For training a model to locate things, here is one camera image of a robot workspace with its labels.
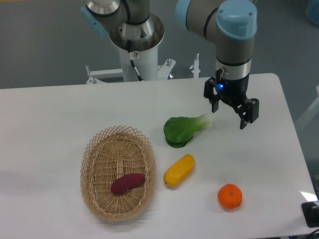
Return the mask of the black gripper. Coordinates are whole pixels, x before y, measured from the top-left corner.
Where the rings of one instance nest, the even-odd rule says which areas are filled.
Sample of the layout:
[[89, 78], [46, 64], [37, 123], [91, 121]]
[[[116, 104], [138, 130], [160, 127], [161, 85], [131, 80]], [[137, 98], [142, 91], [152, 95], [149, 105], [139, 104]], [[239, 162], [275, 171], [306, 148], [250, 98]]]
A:
[[259, 100], [248, 99], [249, 76], [237, 80], [228, 80], [222, 77], [222, 70], [216, 70], [215, 77], [210, 77], [204, 83], [203, 96], [209, 100], [211, 111], [215, 113], [219, 109], [219, 101], [234, 108], [240, 117], [240, 129], [244, 129], [249, 123], [253, 123], [259, 117]]

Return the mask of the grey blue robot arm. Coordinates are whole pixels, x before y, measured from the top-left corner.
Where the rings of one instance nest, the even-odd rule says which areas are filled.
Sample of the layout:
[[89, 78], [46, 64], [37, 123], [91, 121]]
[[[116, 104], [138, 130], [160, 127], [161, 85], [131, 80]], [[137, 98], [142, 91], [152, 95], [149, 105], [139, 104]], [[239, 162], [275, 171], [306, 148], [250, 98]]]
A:
[[[81, 7], [88, 25], [109, 35], [117, 47], [123, 78], [150, 81], [160, 77], [158, 46], [164, 37], [162, 21], [148, 0], [88, 0]], [[176, 21], [216, 46], [215, 76], [205, 82], [204, 97], [216, 112], [223, 102], [240, 117], [240, 128], [259, 116], [259, 101], [248, 98], [257, 9], [252, 0], [180, 0]]]

